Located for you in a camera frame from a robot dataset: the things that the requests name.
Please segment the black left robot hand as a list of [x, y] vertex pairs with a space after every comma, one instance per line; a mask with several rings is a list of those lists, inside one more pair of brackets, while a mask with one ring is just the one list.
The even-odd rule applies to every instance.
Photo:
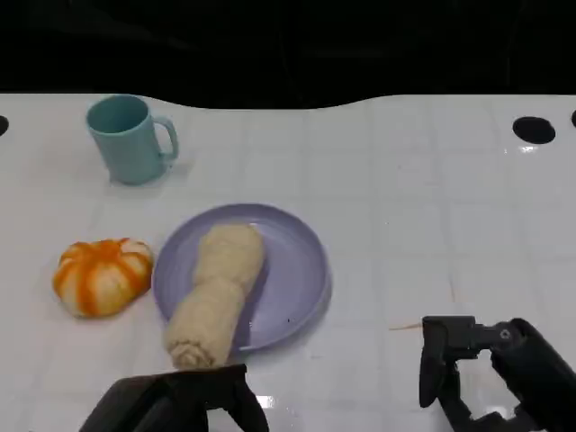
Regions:
[[265, 432], [266, 414], [243, 364], [122, 378], [80, 428], [100, 431], [207, 431], [207, 412], [224, 410], [242, 431]]

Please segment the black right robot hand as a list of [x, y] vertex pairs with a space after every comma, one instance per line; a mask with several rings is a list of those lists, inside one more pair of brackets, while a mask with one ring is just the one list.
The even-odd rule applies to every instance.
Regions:
[[[473, 316], [426, 316], [419, 369], [419, 404], [439, 402], [455, 431], [573, 431], [575, 372], [524, 319], [493, 326]], [[512, 418], [473, 418], [461, 398], [458, 363], [490, 351], [492, 368], [517, 398]]]

